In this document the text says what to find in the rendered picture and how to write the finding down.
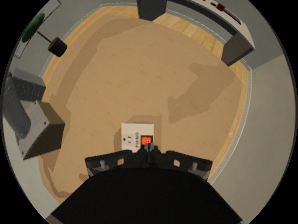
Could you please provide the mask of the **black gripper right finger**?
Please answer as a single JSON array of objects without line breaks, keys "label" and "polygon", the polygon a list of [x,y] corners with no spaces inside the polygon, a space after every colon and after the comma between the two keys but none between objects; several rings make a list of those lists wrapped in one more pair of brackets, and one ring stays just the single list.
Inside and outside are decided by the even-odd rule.
[{"label": "black gripper right finger", "polygon": [[182,154],[172,150],[166,151],[166,154],[161,153],[158,146],[149,143],[149,163],[154,162],[155,168],[176,170],[174,160],[180,163],[179,167],[175,165],[176,167],[199,175],[206,181],[208,180],[213,164],[211,160]]}]

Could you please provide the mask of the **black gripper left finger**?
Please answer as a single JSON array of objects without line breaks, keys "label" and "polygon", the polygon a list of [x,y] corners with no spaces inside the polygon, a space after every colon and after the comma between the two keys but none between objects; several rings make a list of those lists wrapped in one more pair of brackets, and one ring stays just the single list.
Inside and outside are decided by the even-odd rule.
[{"label": "black gripper left finger", "polygon": [[[131,157],[130,157],[131,156]],[[113,153],[85,158],[85,164],[89,178],[98,172],[118,167],[118,160],[125,161],[121,168],[141,168],[143,162],[149,163],[149,143],[140,146],[140,149],[132,154],[132,150],[126,149]]]}]

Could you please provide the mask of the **grey power strip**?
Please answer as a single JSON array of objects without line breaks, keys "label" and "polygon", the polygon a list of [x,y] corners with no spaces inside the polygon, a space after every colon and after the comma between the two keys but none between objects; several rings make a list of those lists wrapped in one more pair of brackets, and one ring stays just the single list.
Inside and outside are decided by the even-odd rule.
[{"label": "grey power strip", "polygon": [[121,123],[122,150],[132,150],[136,153],[141,145],[153,143],[154,123]]}]

